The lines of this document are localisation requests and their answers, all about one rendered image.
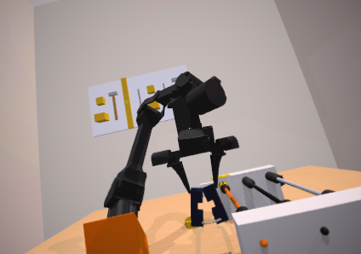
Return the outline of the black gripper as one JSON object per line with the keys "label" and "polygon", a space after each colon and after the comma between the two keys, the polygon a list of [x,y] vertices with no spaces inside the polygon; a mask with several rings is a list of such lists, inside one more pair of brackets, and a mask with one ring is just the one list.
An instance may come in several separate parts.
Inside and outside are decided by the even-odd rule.
{"label": "black gripper", "polygon": [[[191,129],[191,128],[195,128],[195,123],[201,123],[200,118],[188,118],[175,123],[178,135],[180,131],[179,128],[180,125],[185,124],[187,129]],[[207,152],[212,153],[210,155],[210,161],[211,161],[215,188],[218,188],[220,162],[222,156],[226,155],[224,151],[228,151],[236,148],[239,148],[239,144],[238,144],[238,139],[235,136],[220,138],[215,140],[215,144],[205,145],[205,153]],[[181,155],[180,150],[174,152],[171,152],[171,150],[156,152],[153,153],[151,156],[152,166],[168,164],[167,168],[172,167],[175,170],[175,172],[183,182],[186,191],[189,194],[191,194],[190,186],[186,177],[186,172],[184,170],[182,161],[180,161],[180,158],[184,158],[196,154],[199,153],[189,153],[188,155]]]}

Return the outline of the yellow cylinder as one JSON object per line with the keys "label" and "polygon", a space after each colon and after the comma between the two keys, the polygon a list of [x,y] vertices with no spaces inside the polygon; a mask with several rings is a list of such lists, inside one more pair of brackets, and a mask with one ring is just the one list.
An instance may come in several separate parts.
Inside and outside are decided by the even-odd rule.
{"label": "yellow cylinder", "polygon": [[185,223],[186,223],[186,228],[188,229],[198,228],[198,227],[191,227],[191,217],[186,218]]}

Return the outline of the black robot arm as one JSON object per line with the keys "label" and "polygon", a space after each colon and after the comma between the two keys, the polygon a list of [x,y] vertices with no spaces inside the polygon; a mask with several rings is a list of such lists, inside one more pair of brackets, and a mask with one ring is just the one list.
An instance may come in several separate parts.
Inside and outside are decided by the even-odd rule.
{"label": "black robot arm", "polygon": [[[154,101],[163,105],[162,112],[148,106]],[[175,122],[188,118],[199,118],[226,103],[225,90],[221,81],[213,76],[203,82],[190,72],[184,72],[175,80],[175,84],[158,90],[154,96],[145,99],[137,111],[138,130],[130,151],[126,167],[115,177],[106,196],[104,207],[109,208],[107,218],[134,212],[138,220],[138,211],[145,191],[146,173],[142,166],[152,128],[164,116],[165,107],[173,108]],[[200,125],[199,125],[200,124]],[[179,126],[178,143],[181,155],[204,153],[205,145],[215,144],[213,127],[195,123],[195,128]]]}

